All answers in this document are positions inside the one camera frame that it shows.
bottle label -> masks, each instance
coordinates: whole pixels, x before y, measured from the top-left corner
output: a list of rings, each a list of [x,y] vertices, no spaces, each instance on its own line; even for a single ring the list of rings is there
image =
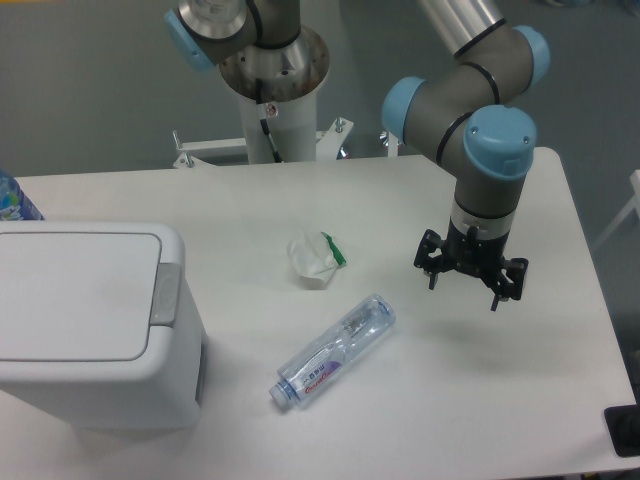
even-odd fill
[[[13,193],[9,195],[9,205],[0,209],[0,221],[44,220],[42,214],[26,195],[21,193],[22,199]]]
[[[0,210],[0,220],[24,220],[20,213],[20,205],[9,205]]]
[[[342,364],[333,360],[329,360],[320,364],[302,381],[302,387],[305,395],[310,395],[316,388],[322,385],[336,370],[342,367]]]

black object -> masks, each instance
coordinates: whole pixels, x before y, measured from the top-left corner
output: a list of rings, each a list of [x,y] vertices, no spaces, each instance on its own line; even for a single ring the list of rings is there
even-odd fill
[[[640,456],[640,406],[609,407],[604,418],[618,456]]]
[[[504,258],[508,236],[507,233],[493,240],[478,240],[478,227],[470,227],[463,234],[449,222],[446,240],[433,230],[424,233],[413,265],[430,277],[430,290],[435,288],[438,274],[450,270],[481,279],[494,293],[491,311],[495,312],[498,302],[522,298],[529,266],[526,258]],[[432,257],[437,250],[440,255]]]

black cable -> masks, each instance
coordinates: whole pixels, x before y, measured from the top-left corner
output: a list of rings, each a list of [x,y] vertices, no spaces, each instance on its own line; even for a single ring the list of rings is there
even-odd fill
[[[256,105],[262,104],[262,80],[259,78],[256,79]],[[273,161],[275,163],[283,163],[282,157],[280,156],[280,152],[278,152],[278,147],[276,146],[276,142],[273,140],[273,135],[271,135],[271,129],[269,128],[269,123],[266,118],[260,119],[260,127],[262,127],[262,133],[267,137],[267,142],[269,142],[269,147],[271,147],[271,154],[273,155]]]

blue bottle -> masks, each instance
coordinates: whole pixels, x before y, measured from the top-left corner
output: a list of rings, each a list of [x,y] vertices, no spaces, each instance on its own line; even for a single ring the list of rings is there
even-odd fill
[[[0,170],[0,221],[44,220],[11,175]]]
[[[279,370],[269,393],[282,410],[303,405],[389,329],[396,315],[380,295],[367,297]]]

bottle cap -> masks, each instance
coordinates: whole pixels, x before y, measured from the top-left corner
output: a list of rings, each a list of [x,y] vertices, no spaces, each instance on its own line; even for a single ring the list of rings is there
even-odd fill
[[[269,389],[269,393],[275,400],[278,407],[282,410],[287,410],[290,407],[291,399],[287,396],[286,393],[282,390],[282,387],[277,383]]]

